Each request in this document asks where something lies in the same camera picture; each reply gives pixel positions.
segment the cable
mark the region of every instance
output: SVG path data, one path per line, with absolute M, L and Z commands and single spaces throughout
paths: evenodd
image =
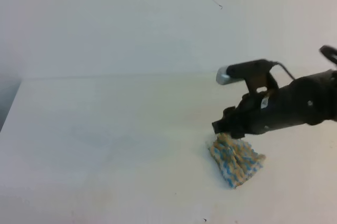
M 282 64 L 282 63 L 280 63 L 280 62 L 273 62 L 274 63 L 274 65 L 279 65 L 279 66 L 281 66 L 282 68 L 283 68 L 283 70 L 289 75 L 289 77 L 291 77 L 291 79 L 292 80 L 295 80 L 296 78 L 294 77 L 294 75 L 292 75 L 291 73 L 290 73 L 290 71 Z

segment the sticker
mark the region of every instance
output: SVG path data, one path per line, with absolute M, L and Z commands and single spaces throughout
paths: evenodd
M 261 109 L 266 108 L 268 106 L 269 95 L 265 96 L 261 101 Z

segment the white table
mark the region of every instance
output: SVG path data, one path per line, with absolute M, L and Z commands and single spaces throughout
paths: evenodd
M 336 223 L 337 124 L 246 137 L 267 159 L 230 190 L 205 142 L 246 87 L 214 78 L 24 81 L 0 133 L 0 223 Z

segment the rag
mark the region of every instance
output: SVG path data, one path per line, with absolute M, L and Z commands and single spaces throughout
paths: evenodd
M 265 155 L 256 153 L 248 142 L 233 139 L 226 133 L 217 134 L 209 151 L 219 165 L 221 175 L 233 189 L 250 179 L 265 160 Z

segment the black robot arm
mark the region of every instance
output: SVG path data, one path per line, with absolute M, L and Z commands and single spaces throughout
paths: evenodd
M 336 49 L 323 46 L 320 51 L 337 64 Z M 226 108 L 221 120 L 212 123 L 216 134 L 229 133 L 238 139 L 245 134 L 259 135 L 300 124 L 337 120 L 337 71 L 301 77 L 279 88 L 270 73 L 277 64 L 280 63 L 261 59 L 219 69 L 219 84 L 245 80 L 249 93 L 237 107 Z M 266 91 L 258 92 L 260 87 Z

